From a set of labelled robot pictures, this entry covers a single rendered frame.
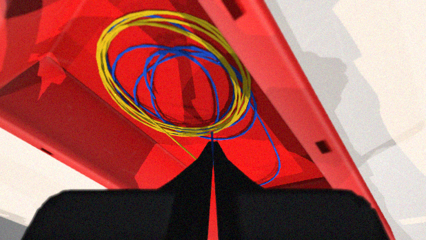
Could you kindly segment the yellow wire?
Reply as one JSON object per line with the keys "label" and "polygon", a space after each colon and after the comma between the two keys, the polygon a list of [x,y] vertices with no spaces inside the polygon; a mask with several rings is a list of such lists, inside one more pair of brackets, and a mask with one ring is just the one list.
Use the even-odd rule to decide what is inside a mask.
{"label": "yellow wire", "polygon": [[[210,32],[196,26],[193,25],[191,23],[186,23],[184,21],[179,21],[176,19],[163,19],[163,18],[152,18],[152,19],[139,19],[137,21],[134,21],[132,23],[128,23],[125,24],[129,21],[135,20],[139,17],[146,17],[146,16],[150,16],[153,14],[169,14],[169,15],[175,15],[178,17],[182,17],[184,19],[188,19],[190,21],[196,22],[199,25],[203,26],[204,28],[206,28],[207,30],[209,30],[210,32],[214,33],[216,36],[214,36],[213,34],[211,34]],[[125,21],[119,23],[120,21],[126,19]],[[209,44],[208,42],[202,40],[201,38],[199,38],[198,36],[196,36],[195,34],[192,34],[191,32],[187,32],[185,30],[182,30],[180,28],[174,27],[174,26],[169,26],[169,25],[165,25],[165,24],[161,24],[161,23],[155,23],[155,22],[147,22],[147,21],[168,21],[168,22],[172,22],[172,23],[179,23],[179,24],[183,24],[186,26],[189,26],[191,28],[194,28],[196,30],[199,30],[201,32],[204,32],[205,34],[207,34],[208,36],[210,36],[211,38],[213,38],[215,41],[219,42],[233,57],[235,62],[237,63],[240,71],[241,71],[241,76],[243,78],[243,94],[241,97],[241,89],[238,83],[238,80],[236,78],[236,74],[233,71],[233,69],[231,68],[231,66],[229,65],[229,63],[227,62],[227,60],[225,59],[225,57],[219,53],[211,44]],[[116,25],[117,23],[119,23],[118,25]],[[108,32],[108,30],[112,27],[116,25],[111,31]],[[210,52],[212,52],[214,55],[217,56],[217,58],[220,60],[220,62],[225,66],[225,68],[227,69],[227,71],[229,72],[229,75],[231,77],[231,80],[234,84],[234,103],[232,106],[232,109],[230,110],[230,112],[227,114],[227,116],[220,120],[219,122],[210,125],[210,126],[205,126],[205,127],[200,127],[200,128],[187,128],[187,127],[181,127],[181,126],[173,126],[167,123],[163,123],[160,121],[157,121],[155,119],[151,119],[146,113],[144,113],[144,111],[142,111],[142,109],[140,109],[134,102],[132,102],[123,92],[122,90],[118,87],[118,85],[114,82],[109,70],[108,70],[108,66],[107,66],[107,62],[106,62],[106,53],[108,51],[109,45],[111,40],[113,40],[113,38],[115,38],[115,36],[118,35],[118,33],[130,26],[143,26],[143,25],[148,25],[148,26],[156,26],[156,27],[161,27],[161,28],[167,28],[169,30],[173,30],[175,32],[184,34],[185,36],[199,42],[200,44],[202,44],[203,46],[205,46]],[[214,30],[216,31],[214,31]],[[107,34],[106,34],[107,33]],[[105,35],[106,34],[106,35]],[[104,37],[105,36],[105,37]],[[102,40],[102,38],[104,37],[104,39]],[[218,39],[218,38],[219,39]],[[184,149],[189,155],[191,155],[195,160],[197,159],[194,155],[192,155],[188,150],[186,150],[177,140],[175,140],[171,135],[174,136],[180,136],[180,137],[199,137],[199,136],[204,136],[204,135],[208,135],[211,134],[211,132],[208,133],[203,133],[203,134],[196,134],[196,133],[200,133],[200,132],[207,132],[207,131],[213,131],[214,133],[217,133],[227,127],[229,127],[230,125],[232,125],[237,119],[239,119],[239,117],[243,114],[244,110],[247,107],[247,103],[250,99],[250,93],[251,93],[251,79],[250,79],[250,74],[247,70],[247,68],[244,66],[246,73],[247,73],[247,78],[245,76],[243,67],[239,61],[239,58],[237,57],[236,53],[233,51],[233,49],[230,47],[230,45],[227,43],[227,41],[224,39],[224,36],[221,34],[221,32],[219,31],[218,28],[214,27],[212,24],[208,23],[205,20],[202,20],[200,18],[194,17],[190,14],[186,14],[186,13],[182,13],[182,12],[172,12],[172,11],[167,11],[167,10],[145,10],[145,11],[141,11],[141,12],[135,12],[135,13],[131,13],[131,14],[127,14],[124,17],[121,17],[115,21],[113,21],[101,34],[98,42],[97,42],[97,53],[96,53],[96,58],[97,58],[97,64],[98,64],[98,68],[99,68],[99,74],[100,77],[102,79],[102,82],[105,86],[105,89],[108,91],[108,93],[110,94],[110,96],[112,97],[112,99],[125,111],[127,112],[131,117],[133,117],[134,119],[136,119],[137,121],[140,121],[141,123],[159,131],[159,132],[163,132],[166,133],[172,140],[174,140],[178,145],[180,145],[182,147],[182,149]],[[104,65],[104,66],[103,66]],[[115,85],[115,87],[117,88],[117,90],[129,101],[131,102],[136,108],[138,108],[143,114],[141,114],[140,112],[136,111],[134,108],[132,108],[131,106],[129,106],[124,100],[122,100],[122,98],[117,94],[116,90],[114,89],[114,86],[112,85],[111,81],[113,82],[113,84]],[[236,83],[235,83],[236,82]],[[248,83],[248,87],[247,87],[247,83]],[[237,87],[237,88],[236,88]],[[110,90],[109,90],[110,89]],[[112,93],[111,93],[111,92]],[[236,100],[237,100],[237,93],[239,95],[239,99],[238,99],[238,104],[237,104],[237,109],[234,112],[234,114],[227,119],[231,113],[233,112],[235,106],[236,106]],[[113,95],[112,95],[113,94]],[[245,97],[245,100],[244,100]],[[243,103],[244,101],[244,103]],[[242,105],[243,103],[243,105]],[[242,105],[242,107],[241,107]],[[241,107],[241,109],[240,109]],[[239,111],[240,109],[240,111]],[[239,111],[239,113],[238,113]],[[137,116],[135,116],[134,114],[132,114],[132,112]],[[142,121],[142,120],[146,121]],[[226,120],[227,119],[227,120]],[[225,121],[226,120],[226,121]],[[224,121],[224,122],[223,122]],[[222,123],[223,122],[223,123]],[[149,123],[149,124],[148,124]],[[151,126],[151,125],[152,126]],[[163,125],[162,125],[163,124]],[[220,125],[219,125],[220,124]],[[217,126],[216,126],[217,125]],[[170,127],[168,127],[170,126]],[[213,127],[215,126],[215,127]],[[164,127],[164,128],[162,128]],[[171,128],[173,127],[173,128]],[[211,128],[213,127],[213,128]],[[175,132],[172,130],[168,130],[165,128],[169,128],[169,129],[173,129],[173,130],[180,130],[180,131],[185,131],[185,132]],[[181,129],[178,129],[181,128]],[[207,130],[198,130],[198,129],[205,129],[205,128],[210,128]],[[190,129],[190,130],[182,130],[182,129]],[[176,134],[173,134],[176,133]]]}

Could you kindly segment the red plastic crate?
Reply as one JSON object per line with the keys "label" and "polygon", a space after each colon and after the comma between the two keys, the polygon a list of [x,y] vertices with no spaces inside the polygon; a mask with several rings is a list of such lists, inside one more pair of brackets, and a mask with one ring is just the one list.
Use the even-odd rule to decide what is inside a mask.
{"label": "red plastic crate", "polygon": [[[157,189],[195,159],[166,133],[125,112],[97,64],[97,42],[115,20],[145,10],[182,12],[217,27],[251,79],[257,113],[281,168],[264,188],[342,188],[381,209],[264,0],[0,0],[0,128],[107,189]],[[212,125],[209,77],[185,56],[159,64],[155,108],[181,127]],[[278,171],[258,117],[226,157],[257,184]]]}

